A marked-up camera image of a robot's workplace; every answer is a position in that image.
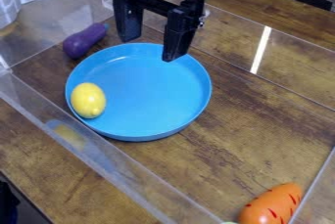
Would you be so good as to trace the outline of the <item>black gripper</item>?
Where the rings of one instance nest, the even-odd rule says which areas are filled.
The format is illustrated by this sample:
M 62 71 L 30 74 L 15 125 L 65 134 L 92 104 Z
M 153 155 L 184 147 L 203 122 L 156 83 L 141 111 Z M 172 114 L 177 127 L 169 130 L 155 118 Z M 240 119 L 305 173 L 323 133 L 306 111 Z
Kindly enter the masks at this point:
M 180 5 L 165 0 L 113 0 L 116 25 L 124 42 L 141 36 L 142 10 L 167 17 L 163 60 L 172 62 L 188 54 L 205 0 L 184 0 Z

